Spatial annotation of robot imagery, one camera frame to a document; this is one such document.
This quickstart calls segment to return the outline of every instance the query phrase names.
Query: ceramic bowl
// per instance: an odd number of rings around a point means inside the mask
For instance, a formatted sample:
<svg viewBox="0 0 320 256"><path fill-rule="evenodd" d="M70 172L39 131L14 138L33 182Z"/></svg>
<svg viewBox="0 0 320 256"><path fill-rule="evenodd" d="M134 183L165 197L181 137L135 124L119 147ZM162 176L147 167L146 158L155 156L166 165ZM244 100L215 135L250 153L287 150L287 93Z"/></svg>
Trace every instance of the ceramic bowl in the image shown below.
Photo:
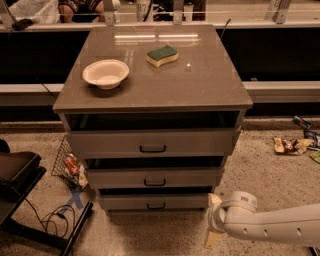
<svg viewBox="0 0 320 256"><path fill-rule="evenodd" d="M119 60L101 60L87 66L83 79L103 90L117 87L129 74L127 64Z"/></svg>

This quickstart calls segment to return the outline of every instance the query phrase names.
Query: black cable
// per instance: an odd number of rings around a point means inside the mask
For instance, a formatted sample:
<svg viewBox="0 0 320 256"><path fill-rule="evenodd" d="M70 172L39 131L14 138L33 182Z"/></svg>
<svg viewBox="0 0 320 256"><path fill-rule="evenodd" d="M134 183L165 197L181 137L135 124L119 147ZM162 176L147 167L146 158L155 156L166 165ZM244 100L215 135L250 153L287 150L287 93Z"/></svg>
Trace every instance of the black cable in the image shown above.
<svg viewBox="0 0 320 256"><path fill-rule="evenodd" d="M17 195L18 195L19 197L23 197L14 187L12 187L12 189L17 193ZM58 210L63 209L63 208L66 208L66 207L69 208L69 209L71 209L71 211L72 211L72 215L73 215L73 216L72 216L72 217L73 217L73 218L72 218L72 220L73 220L73 223L72 223L72 224L73 224L73 229L74 229L74 227L75 227L76 213L75 213L75 211L74 211L74 209L73 209L73 207L72 207L71 205L68 205L68 204L61 205L61 206L57 207L54 211L48 213L48 214L45 215L42 219L40 219L40 217L39 217L39 215L38 215L38 212L37 212L36 208L32 205L32 203L30 203L30 201L29 201L27 198L24 198L24 200L30 205L30 207L32 208L32 210L35 212L36 218L38 219L39 223L41 224L41 226L42 226L43 230L46 232L46 234L49 234L49 232L48 232L48 224L49 224L49 223L53 223L53 225L54 225L54 227L55 227L54 236L58 236L58 228L57 228L57 225L56 225L56 223L55 223L54 221L51 220L52 216L54 216L54 215L57 215L60 219L63 219L63 220L65 220L65 222L66 222L66 229L65 229L63 235L60 236L60 238L64 238L65 235L68 233L68 230L69 230L69 222L68 222L67 218L63 215L63 213L58 212Z"/></svg>
<svg viewBox="0 0 320 256"><path fill-rule="evenodd" d="M223 27L223 30L222 30L222 33L221 33L221 36L220 36L220 39L222 40L222 37L223 37L223 34L224 34L224 31L226 30L228 24L230 23L231 19L228 19L226 24L224 25Z"/></svg>

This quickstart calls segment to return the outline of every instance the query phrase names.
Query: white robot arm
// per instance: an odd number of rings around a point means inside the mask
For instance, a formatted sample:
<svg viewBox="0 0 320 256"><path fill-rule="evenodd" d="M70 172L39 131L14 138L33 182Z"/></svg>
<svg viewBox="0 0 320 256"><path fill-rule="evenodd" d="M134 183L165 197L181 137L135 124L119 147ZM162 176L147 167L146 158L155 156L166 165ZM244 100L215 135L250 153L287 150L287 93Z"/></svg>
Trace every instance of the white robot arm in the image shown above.
<svg viewBox="0 0 320 256"><path fill-rule="evenodd" d="M256 213L257 198L235 191L208 210L209 229L251 241L320 246L320 204Z"/></svg>

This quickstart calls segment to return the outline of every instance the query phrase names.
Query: gray cabinet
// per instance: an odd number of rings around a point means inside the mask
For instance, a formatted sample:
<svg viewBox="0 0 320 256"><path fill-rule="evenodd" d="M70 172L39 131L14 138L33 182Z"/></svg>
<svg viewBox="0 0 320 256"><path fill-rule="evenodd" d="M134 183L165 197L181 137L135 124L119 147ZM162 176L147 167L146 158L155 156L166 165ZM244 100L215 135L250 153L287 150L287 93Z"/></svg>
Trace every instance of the gray cabinet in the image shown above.
<svg viewBox="0 0 320 256"><path fill-rule="evenodd" d="M145 61L166 44L176 62ZM128 78L109 91L86 84L83 69L107 58L126 62ZM207 208L251 105L213 26L139 26L92 29L54 110L101 207L151 211Z"/></svg>

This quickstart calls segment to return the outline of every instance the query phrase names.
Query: green sponge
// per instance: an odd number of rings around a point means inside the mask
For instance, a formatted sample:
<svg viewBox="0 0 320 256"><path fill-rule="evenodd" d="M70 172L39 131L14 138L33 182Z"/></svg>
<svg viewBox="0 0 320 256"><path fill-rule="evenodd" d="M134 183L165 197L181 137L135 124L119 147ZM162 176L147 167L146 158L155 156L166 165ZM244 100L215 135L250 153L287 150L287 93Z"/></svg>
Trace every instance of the green sponge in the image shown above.
<svg viewBox="0 0 320 256"><path fill-rule="evenodd" d="M146 61L157 68L163 64L173 62L177 59L178 51L169 45L149 51L146 56Z"/></svg>

